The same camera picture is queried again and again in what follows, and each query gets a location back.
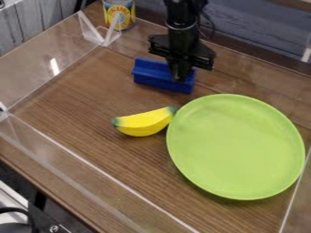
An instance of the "wall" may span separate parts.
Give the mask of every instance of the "wall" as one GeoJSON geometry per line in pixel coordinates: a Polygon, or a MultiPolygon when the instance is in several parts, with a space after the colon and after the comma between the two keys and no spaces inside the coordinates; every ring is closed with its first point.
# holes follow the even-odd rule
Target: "wall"
{"type": "Polygon", "coordinates": [[[74,11],[76,0],[5,0],[0,10],[0,55],[74,11]]]}
{"type": "MultiPolygon", "coordinates": [[[[165,14],[162,0],[136,0],[165,14]]],[[[76,0],[5,0],[0,10],[0,55],[54,25],[74,11],[76,0]]],[[[209,0],[204,11],[217,33],[300,59],[311,34],[311,13],[268,0],[209,0]]]]}
{"type": "MultiPolygon", "coordinates": [[[[137,0],[137,5],[165,13],[161,0],[137,0]]],[[[268,0],[209,0],[204,11],[215,22],[217,33],[301,58],[311,34],[311,13],[268,0]]]]}

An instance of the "yellow banana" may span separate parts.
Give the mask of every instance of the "yellow banana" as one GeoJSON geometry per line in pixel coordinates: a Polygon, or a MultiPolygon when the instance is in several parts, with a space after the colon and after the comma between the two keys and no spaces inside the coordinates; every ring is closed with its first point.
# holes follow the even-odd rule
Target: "yellow banana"
{"type": "Polygon", "coordinates": [[[136,115],[114,117],[113,126],[117,131],[126,135],[134,137],[149,136],[169,124],[176,111],[174,106],[166,106],[136,115]]]}

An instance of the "can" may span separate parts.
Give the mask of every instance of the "can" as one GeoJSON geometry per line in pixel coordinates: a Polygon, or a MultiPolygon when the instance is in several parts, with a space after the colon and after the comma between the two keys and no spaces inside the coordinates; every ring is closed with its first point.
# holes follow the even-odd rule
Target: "can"
{"type": "Polygon", "coordinates": [[[101,0],[104,23],[106,27],[113,22],[114,14],[118,13],[118,19],[114,30],[126,30],[134,26],[134,0],[101,0]]]}

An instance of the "wooden surface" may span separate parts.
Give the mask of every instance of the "wooden surface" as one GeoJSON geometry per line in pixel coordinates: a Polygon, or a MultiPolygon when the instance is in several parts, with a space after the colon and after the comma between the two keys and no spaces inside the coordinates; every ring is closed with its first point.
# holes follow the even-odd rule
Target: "wooden surface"
{"type": "MultiPolygon", "coordinates": [[[[92,23],[98,25],[101,5],[92,5],[86,13],[92,23]]],[[[296,124],[305,148],[309,148],[309,76],[209,45],[217,53],[215,71],[199,70],[192,95],[134,85],[129,74],[133,58],[156,58],[146,54],[145,38],[165,31],[156,25],[138,22],[110,48],[96,49],[12,112],[199,232],[277,232],[292,188],[257,201],[240,202],[215,197],[199,190],[173,166],[165,147],[165,131],[150,137],[125,137],[113,130],[110,119],[162,106],[183,106],[200,96],[236,93],[275,106],[296,124]]],[[[30,138],[28,143],[38,142],[30,132],[20,132],[30,138]]],[[[97,231],[132,232],[128,225],[120,223],[120,218],[104,210],[104,205],[98,205],[101,202],[109,203],[122,213],[136,211],[132,214],[136,222],[150,224],[153,218],[158,224],[153,210],[145,211],[145,205],[136,199],[126,201],[124,198],[114,202],[113,195],[121,190],[112,192],[113,184],[104,182],[101,176],[64,152],[53,149],[38,151],[45,146],[37,145],[38,158],[45,162],[37,164],[4,140],[0,143],[0,158],[97,231]],[[69,179],[62,179],[54,171],[69,179]]],[[[169,223],[161,220],[161,231],[152,231],[150,226],[146,229],[181,232],[173,231],[165,226],[169,223]]]]}

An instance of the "metal bracket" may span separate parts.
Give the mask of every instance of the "metal bracket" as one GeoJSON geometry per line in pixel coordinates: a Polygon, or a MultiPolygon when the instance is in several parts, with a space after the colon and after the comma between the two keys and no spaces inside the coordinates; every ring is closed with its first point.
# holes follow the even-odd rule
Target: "metal bracket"
{"type": "Polygon", "coordinates": [[[89,22],[86,16],[81,11],[77,12],[77,16],[78,16],[82,36],[92,43],[100,44],[100,46],[106,47],[121,36],[120,29],[116,29],[114,27],[120,18],[118,13],[114,14],[109,28],[105,28],[102,26],[94,28],[93,24],[89,22]]]}

